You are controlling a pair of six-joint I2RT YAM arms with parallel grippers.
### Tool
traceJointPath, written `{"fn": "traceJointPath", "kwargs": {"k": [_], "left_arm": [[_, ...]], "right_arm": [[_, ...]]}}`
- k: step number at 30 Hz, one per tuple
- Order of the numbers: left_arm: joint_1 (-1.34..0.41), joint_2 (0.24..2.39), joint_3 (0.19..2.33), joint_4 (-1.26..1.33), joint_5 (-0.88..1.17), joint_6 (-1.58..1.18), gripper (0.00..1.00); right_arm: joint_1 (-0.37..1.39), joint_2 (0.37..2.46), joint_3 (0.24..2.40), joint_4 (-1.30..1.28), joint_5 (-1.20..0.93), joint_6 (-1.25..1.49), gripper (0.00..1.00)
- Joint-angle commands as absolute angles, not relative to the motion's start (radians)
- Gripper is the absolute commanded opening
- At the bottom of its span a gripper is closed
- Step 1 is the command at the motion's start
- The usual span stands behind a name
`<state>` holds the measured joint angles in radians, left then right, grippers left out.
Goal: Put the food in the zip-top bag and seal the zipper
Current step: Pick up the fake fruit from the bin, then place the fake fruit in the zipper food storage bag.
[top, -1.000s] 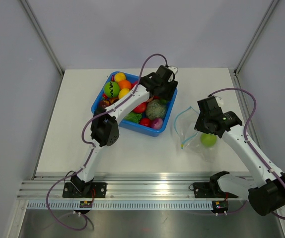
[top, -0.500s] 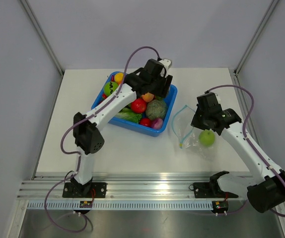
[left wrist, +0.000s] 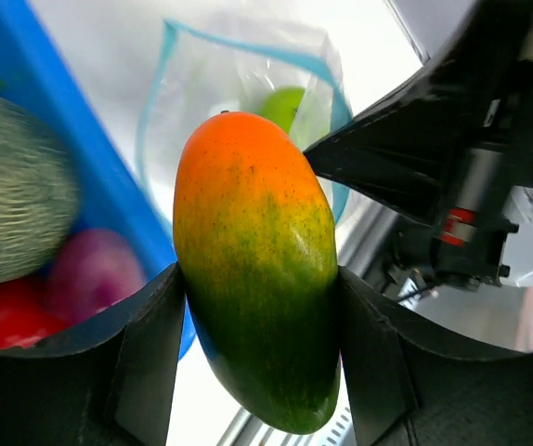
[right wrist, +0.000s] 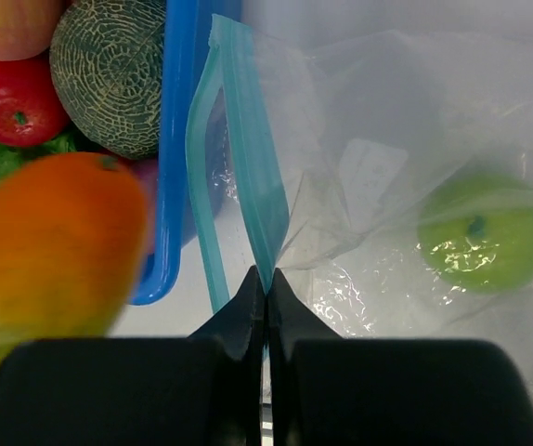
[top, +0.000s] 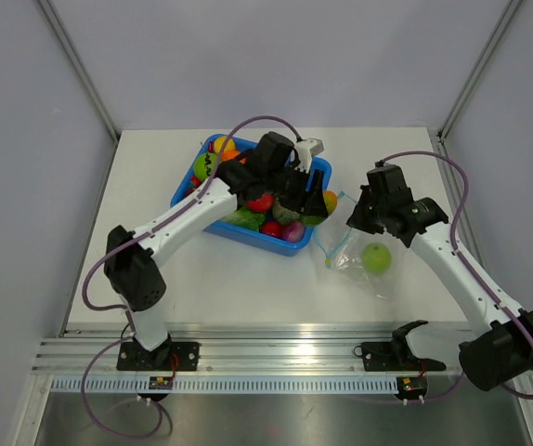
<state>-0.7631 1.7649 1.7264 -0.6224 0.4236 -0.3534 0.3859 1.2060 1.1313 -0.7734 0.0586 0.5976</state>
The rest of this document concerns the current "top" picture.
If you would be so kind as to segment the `purple onion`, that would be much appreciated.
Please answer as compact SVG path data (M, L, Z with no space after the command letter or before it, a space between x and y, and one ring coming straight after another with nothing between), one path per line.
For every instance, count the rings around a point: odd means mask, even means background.
M281 228L281 239L286 243L299 243L305 235L306 228L301 221L295 220Z

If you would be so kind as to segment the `clear zip top bag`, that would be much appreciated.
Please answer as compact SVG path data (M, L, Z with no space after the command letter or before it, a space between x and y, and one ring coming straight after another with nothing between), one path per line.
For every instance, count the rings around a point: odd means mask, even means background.
M346 225L357 199L344 190L337 193L334 213L316 226L313 241L323 254L323 267L344 278L348 283L382 299L396 296L403 249L389 234L369 234ZM361 254L369 243L383 243L392 254L392 264L384 274L373 274L362 267Z

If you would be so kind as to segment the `green apple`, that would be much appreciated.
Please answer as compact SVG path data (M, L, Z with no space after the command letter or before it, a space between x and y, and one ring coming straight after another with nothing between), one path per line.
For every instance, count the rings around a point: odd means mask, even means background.
M361 254L362 267L373 274L384 274L392 264L392 254L383 243L367 244Z

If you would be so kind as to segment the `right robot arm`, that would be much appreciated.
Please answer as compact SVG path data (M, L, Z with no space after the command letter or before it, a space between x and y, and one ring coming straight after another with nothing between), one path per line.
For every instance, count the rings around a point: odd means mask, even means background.
M467 378L489 391L532 370L533 310L483 271L433 199L414 199L399 166L379 162L367 180L348 226L400 240L447 288L474 333L474 339L460 343L457 356Z

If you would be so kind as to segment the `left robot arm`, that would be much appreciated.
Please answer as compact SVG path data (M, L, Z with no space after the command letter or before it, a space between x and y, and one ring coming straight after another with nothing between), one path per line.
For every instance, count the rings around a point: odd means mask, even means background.
M316 138L291 142L268 132L255 147L217 163L195 191L156 221L109 233L104 273L125 303L133 331L121 346L119 369L174 370L185 362L156 307L167 290L161 266L198 232L264 193L309 224L328 217L324 173L312 166L322 151Z

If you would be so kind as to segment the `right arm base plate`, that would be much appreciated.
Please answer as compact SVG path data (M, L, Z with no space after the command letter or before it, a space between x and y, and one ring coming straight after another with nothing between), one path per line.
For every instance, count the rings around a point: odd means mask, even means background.
M441 361L419 359L404 348L395 348L391 341L366 341L353 348L355 357L362 360L366 372L445 372Z

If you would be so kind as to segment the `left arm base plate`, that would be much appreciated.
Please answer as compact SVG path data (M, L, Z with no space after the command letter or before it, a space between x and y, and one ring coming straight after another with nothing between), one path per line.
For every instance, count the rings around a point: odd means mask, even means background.
M120 346L116 368L127 372L195 372L198 368L201 344L166 341L148 351L134 341Z

